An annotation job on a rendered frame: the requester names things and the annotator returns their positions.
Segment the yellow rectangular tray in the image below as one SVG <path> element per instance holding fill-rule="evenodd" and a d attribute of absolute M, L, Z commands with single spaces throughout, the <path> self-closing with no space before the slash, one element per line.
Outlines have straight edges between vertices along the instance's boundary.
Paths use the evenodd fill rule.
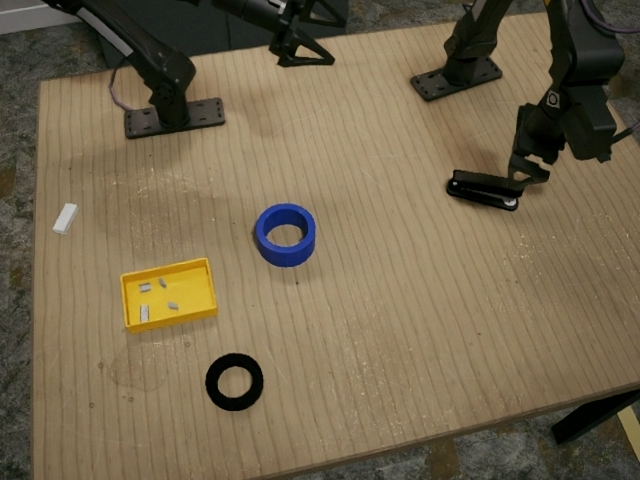
<path fill-rule="evenodd" d="M 167 288 L 161 286 L 159 278 Z M 152 290 L 141 293 L 139 285 L 148 282 Z M 210 266 L 205 258 L 121 275 L 121 287 L 125 326 L 131 334 L 218 315 Z M 178 304 L 179 309 L 169 309 L 168 301 Z M 140 304 L 149 304 L 149 321 L 140 322 Z M 170 316 L 175 314 L 178 315 Z"/>

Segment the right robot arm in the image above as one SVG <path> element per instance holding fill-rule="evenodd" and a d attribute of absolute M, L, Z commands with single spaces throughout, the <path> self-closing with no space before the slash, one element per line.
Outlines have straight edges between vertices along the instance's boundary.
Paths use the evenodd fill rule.
<path fill-rule="evenodd" d="M 134 67 L 144 79 L 143 84 L 153 91 L 149 104 L 155 107 L 124 113 L 127 139 L 215 127 L 226 123 L 221 98 L 187 102 L 184 93 L 196 75 L 193 62 L 177 47 L 171 49 L 152 36 L 114 0 L 41 1 L 54 6 L 59 4 L 65 11 L 90 26 Z M 242 19 L 247 1 L 212 0 L 211 5 Z"/>

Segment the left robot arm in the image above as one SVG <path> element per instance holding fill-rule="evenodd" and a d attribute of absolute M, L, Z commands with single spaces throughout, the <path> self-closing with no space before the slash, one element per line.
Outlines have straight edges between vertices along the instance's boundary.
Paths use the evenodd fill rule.
<path fill-rule="evenodd" d="M 424 101 L 502 77 L 502 70 L 489 56 L 498 44 L 497 31 L 512 2 L 475 0 L 462 19 L 457 20 L 443 45 L 448 56 L 443 69 L 411 79 Z M 596 157 L 600 164 L 609 161 L 611 155 L 606 151 L 613 144 L 617 124 L 606 105 L 608 97 L 602 86 L 608 85 L 622 67 L 624 49 L 615 32 L 601 28 L 592 19 L 590 12 L 605 23 L 593 0 L 543 2 L 553 46 L 549 69 L 553 82 L 541 99 L 542 108 L 559 121 L 575 159 Z"/>

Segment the blue plastic ring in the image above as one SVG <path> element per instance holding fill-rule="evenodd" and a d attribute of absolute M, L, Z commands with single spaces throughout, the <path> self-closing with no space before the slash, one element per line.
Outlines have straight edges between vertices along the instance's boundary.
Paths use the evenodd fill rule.
<path fill-rule="evenodd" d="M 280 225 L 294 225 L 302 229 L 306 237 L 297 245 L 280 247 L 269 242 L 267 234 Z M 315 221 L 312 215 L 295 204 L 277 204 L 265 210 L 256 225 L 258 249 L 261 256 L 278 267 L 294 267 L 305 262 L 315 247 Z"/>

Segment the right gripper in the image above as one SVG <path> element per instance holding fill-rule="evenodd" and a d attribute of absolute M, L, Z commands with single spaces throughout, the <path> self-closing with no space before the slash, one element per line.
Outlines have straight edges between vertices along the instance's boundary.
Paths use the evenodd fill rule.
<path fill-rule="evenodd" d="M 312 13 L 311 10 L 316 1 L 336 20 Z M 309 65 L 332 66 L 335 58 L 300 28 L 296 28 L 291 38 L 294 30 L 290 27 L 294 14 L 299 16 L 298 21 L 305 23 L 338 28 L 344 28 L 347 23 L 329 0 L 248 0 L 243 11 L 243 20 L 274 34 L 268 51 L 276 56 L 280 56 L 282 51 L 277 65 L 284 68 Z M 289 37 L 288 40 L 287 37 Z M 295 56 L 299 46 L 306 47 L 324 59 Z"/>

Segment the black rubber ring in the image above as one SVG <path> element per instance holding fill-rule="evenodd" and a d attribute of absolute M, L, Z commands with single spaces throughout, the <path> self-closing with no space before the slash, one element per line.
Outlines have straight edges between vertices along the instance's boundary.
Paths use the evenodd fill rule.
<path fill-rule="evenodd" d="M 228 368 L 242 367 L 252 374 L 252 385 L 244 395 L 236 398 L 223 395 L 218 389 L 218 379 Z M 210 366 L 206 374 L 206 389 L 209 397 L 219 408 L 227 411 L 241 411 L 249 408 L 260 398 L 264 388 L 261 367 L 252 357 L 242 353 L 221 356 Z"/>

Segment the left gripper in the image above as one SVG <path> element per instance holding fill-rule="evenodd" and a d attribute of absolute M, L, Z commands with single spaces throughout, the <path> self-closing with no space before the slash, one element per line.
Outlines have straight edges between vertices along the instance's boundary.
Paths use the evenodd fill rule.
<path fill-rule="evenodd" d="M 525 106 L 520 105 L 517 113 L 516 134 L 508 163 L 507 187 L 517 190 L 528 185 L 547 182 L 550 171 L 540 168 L 539 164 L 525 157 L 532 154 L 542 158 L 542 162 L 553 165 L 558 159 L 559 150 L 565 149 L 566 142 L 559 121 L 544 111 L 541 100 L 537 106 L 531 103 L 526 103 Z M 514 174 L 517 171 L 531 176 L 514 183 Z"/>

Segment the black stapler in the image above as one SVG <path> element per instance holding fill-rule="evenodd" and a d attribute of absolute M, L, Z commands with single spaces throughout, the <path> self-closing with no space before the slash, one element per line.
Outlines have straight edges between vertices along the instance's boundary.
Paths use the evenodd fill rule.
<path fill-rule="evenodd" d="M 518 198 L 524 191 L 524 187 L 507 188 L 508 178 L 485 173 L 456 169 L 452 179 L 448 182 L 447 194 L 507 211 L 518 208 Z"/>

